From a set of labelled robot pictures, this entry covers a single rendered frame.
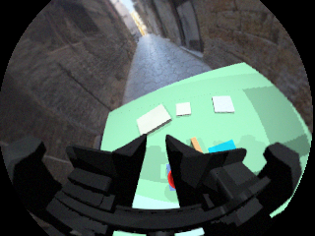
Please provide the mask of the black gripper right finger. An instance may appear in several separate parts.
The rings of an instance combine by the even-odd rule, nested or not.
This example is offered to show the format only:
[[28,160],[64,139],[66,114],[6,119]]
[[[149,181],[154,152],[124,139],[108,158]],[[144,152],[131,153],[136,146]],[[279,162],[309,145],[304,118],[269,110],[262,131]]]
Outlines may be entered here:
[[239,161],[243,162],[247,149],[240,147],[201,153],[168,134],[165,135],[165,152],[168,156],[170,172],[173,174],[178,205],[186,207],[191,206],[190,201],[196,196],[210,170],[233,162],[235,164]]

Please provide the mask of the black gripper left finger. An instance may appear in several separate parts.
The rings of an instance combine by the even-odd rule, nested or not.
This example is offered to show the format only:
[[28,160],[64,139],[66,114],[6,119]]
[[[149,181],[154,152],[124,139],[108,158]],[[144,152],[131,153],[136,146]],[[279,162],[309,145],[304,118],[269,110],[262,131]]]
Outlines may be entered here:
[[147,134],[139,135],[129,145],[123,145],[113,152],[76,145],[66,146],[68,160],[71,160],[75,169],[84,169],[113,180],[125,207],[133,207],[146,149]]

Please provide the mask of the red cup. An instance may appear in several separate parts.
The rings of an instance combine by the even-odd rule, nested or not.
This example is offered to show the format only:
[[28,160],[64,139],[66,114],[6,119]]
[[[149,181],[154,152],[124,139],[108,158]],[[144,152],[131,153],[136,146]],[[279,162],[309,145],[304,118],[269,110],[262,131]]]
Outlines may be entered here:
[[[172,188],[174,188],[174,182],[173,182],[172,176],[173,176],[172,172],[169,172],[169,173],[168,173],[169,185],[172,186]],[[174,189],[176,189],[176,188],[174,188]]]

